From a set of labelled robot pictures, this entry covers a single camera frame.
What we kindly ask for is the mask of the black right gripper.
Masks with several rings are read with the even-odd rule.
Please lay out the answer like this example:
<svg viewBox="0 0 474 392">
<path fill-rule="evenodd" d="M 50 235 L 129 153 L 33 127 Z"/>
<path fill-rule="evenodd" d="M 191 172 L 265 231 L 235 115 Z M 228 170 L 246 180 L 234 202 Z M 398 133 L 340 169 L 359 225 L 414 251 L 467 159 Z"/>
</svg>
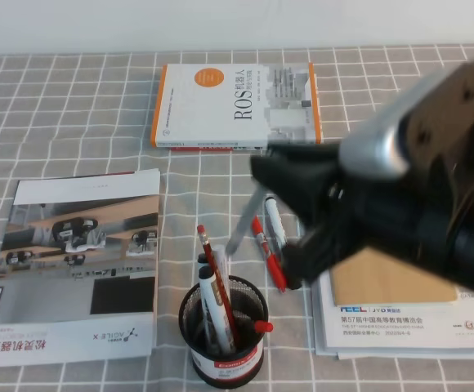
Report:
<svg viewBox="0 0 474 392">
<path fill-rule="evenodd" d="M 474 282 L 474 124 L 452 168 L 437 158 L 421 189 L 396 183 L 344 179 L 339 143 L 272 144 L 250 158 L 254 180 L 297 216 L 323 216 L 297 242 L 282 247 L 284 272 L 313 283 L 324 271 L 366 246 L 453 282 Z"/>
</svg>

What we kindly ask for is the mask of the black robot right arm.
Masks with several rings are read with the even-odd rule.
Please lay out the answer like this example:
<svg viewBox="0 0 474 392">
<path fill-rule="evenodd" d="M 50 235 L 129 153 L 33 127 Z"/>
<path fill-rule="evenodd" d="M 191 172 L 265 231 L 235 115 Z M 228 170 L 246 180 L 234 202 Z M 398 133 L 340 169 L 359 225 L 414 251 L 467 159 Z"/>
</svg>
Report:
<svg viewBox="0 0 474 392">
<path fill-rule="evenodd" d="M 339 165 L 338 144 L 277 145 L 251 159 L 253 178 L 299 217 L 304 236 L 281 248 L 288 272 L 307 282 L 367 247 L 474 291 L 474 123 L 456 169 L 441 158 L 422 179 L 368 179 Z"/>
</svg>

